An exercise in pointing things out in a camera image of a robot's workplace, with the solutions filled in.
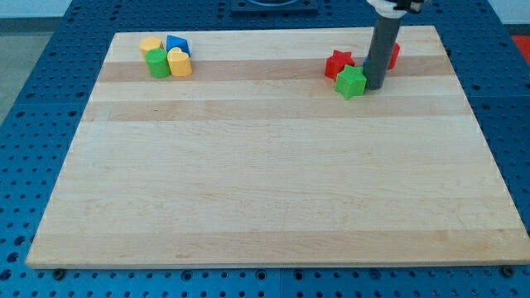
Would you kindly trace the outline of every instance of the blue pegboard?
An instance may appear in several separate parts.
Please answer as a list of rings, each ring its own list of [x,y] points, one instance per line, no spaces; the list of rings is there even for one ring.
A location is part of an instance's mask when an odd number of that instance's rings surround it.
[[[51,271],[24,265],[110,41],[117,31],[373,26],[364,0],[318,13],[233,16],[229,1],[73,0],[0,128],[0,297],[530,297],[530,267]],[[486,1],[435,1],[434,25],[530,228],[529,69]]]

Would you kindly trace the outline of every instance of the yellow block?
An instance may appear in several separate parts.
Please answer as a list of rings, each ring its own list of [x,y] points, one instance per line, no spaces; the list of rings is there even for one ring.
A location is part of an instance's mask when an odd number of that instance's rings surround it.
[[[171,74],[174,76],[187,76],[191,75],[191,62],[190,56],[183,52],[181,48],[172,48],[167,53],[167,62],[171,69]]]
[[[154,50],[157,48],[164,48],[164,44],[162,44],[162,40],[159,38],[156,38],[154,36],[148,37],[146,39],[143,39],[140,42],[140,51],[142,52],[143,56],[145,57],[147,52],[150,50]]]

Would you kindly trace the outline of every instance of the toy block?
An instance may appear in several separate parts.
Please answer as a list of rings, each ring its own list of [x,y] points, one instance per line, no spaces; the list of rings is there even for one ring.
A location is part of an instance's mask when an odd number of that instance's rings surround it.
[[[173,76],[182,77],[191,75],[190,56],[183,52],[181,48],[172,48],[169,53],[167,53],[167,62],[169,63],[171,74]]]
[[[390,58],[390,63],[388,63],[389,70],[393,69],[396,66],[396,62],[398,61],[399,50],[401,50],[401,46],[399,46],[399,44],[396,42],[392,50],[392,58]]]
[[[363,95],[364,87],[366,86],[366,77],[363,74],[363,70],[363,67],[346,65],[344,70],[337,75],[335,91],[344,95],[346,99]]]
[[[166,49],[169,51],[176,47],[181,48],[183,52],[185,52],[186,54],[188,54],[189,57],[191,57],[191,51],[190,47],[188,46],[187,40],[177,36],[168,35],[166,38]]]
[[[146,56],[147,52],[150,50],[163,49],[163,48],[164,48],[164,45],[162,44],[162,40],[154,36],[143,39],[140,42],[140,51],[142,52],[142,55],[144,57]]]
[[[351,52],[333,50],[333,55],[325,61],[324,75],[337,80],[337,74],[345,68],[345,65],[355,66],[355,62],[351,59]]]
[[[147,68],[153,78],[166,78],[170,73],[167,63],[167,51],[161,48],[150,50],[146,53]]]

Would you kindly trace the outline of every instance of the green cube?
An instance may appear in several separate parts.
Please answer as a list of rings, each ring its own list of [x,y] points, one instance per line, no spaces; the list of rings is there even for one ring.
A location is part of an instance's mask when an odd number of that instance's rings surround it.
[[[335,91],[344,95],[346,99],[363,95],[364,87],[366,87],[366,77],[363,74],[363,69],[363,67],[346,65],[344,70],[337,75]]]

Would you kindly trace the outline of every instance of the wooden board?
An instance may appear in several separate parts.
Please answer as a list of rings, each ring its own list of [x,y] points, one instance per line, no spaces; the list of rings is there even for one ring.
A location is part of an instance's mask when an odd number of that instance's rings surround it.
[[[34,268],[519,264],[530,240],[444,47],[402,28],[383,89],[344,100],[333,49],[371,28],[174,32],[152,79],[119,33],[27,263]]]

